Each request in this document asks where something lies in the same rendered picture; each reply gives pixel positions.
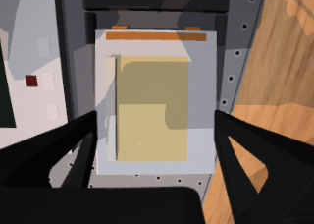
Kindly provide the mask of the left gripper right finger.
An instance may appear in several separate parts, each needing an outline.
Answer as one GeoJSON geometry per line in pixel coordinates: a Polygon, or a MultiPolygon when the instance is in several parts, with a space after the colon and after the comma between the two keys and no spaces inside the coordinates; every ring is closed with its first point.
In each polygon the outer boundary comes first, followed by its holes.
{"type": "Polygon", "coordinates": [[[214,142],[235,224],[281,224],[290,217],[314,215],[314,145],[221,110],[214,111],[214,142]],[[268,178],[259,193],[229,137],[266,166],[268,178]]]}

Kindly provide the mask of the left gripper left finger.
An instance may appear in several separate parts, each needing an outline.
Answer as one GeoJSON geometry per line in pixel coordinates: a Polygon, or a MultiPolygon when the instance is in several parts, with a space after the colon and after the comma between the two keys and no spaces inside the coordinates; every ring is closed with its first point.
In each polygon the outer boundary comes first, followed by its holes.
{"type": "Polygon", "coordinates": [[[96,110],[1,148],[0,184],[4,187],[53,188],[49,182],[52,167],[81,140],[76,160],[60,188],[88,188],[98,141],[96,110]]]}

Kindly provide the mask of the grey perforated base plate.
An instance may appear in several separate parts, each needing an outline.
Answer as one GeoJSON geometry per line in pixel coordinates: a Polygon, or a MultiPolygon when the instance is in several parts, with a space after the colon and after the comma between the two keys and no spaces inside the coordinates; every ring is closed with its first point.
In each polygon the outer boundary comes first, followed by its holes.
{"type": "MultiPolygon", "coordinates": [[[[221,111],[233,115],[254,37],[265,0],[230,0],[227,43],[224,61],[221,111]]],[[[49,182],[60,188],[73,166],[79,147],[66,154],[50,171],[49,182]]],[[[97,175],[96,152],[90,175],[89,188],[107,187],[174,187],[184,186],[198,191],[202,207],[214,174],[174,175],[97,175]]]]}

